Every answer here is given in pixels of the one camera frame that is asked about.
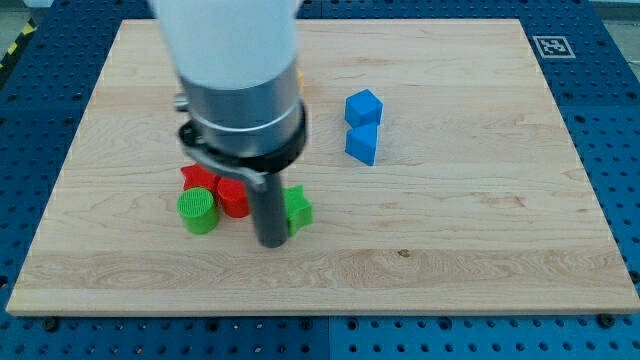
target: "wooden board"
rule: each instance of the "wooden board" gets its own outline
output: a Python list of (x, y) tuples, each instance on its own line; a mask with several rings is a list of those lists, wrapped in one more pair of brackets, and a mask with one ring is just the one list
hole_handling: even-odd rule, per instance
[[(515, 20), (303, 21), (311, 138), (287, 184), (315, 224), (176, 214), (185, 121), (158, 28), (126, 21), (8, 305), (14, 315), (574, 314), (638, 296)], [(344, 99), (384, 101), (377, 165)]]

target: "blue block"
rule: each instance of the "blue block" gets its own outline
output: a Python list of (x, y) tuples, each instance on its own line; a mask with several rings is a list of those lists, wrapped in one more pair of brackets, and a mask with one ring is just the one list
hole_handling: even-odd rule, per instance
[(371, 91), (362, 90), (347, 98), (344, 118), (352, 127), (375, 123), (382, 119), (382, 102)]
[(347, 132), (344, 151), (363, 163), (373, 166), (378, 145), (378, 125), (366, 124)]

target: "perforated metal surface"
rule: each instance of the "perforated metal surface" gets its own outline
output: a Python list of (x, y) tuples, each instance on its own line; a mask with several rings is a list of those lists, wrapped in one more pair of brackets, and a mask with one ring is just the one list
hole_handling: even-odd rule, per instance
[[(144, 0), (57, 1), (0, 92), (3, 308), (120, 21), (149, 16)], [(565, 36), (575, 59), (534, 54), (624, 259), (630, 269), (640, 270), (640, 85), (590, 5), (581, 0), (307, 0), (299, 16), (515, 17), (532, 44), (533, 36)], [(617, 317), (606, 329), (595, 317), (336, 317), (209, 323), (61, 319), (57, 330), (47, 332), (44, 328), (56, 323), (44, 320), (0, 312), (0, 359), (640, 357), (638, 315)]]

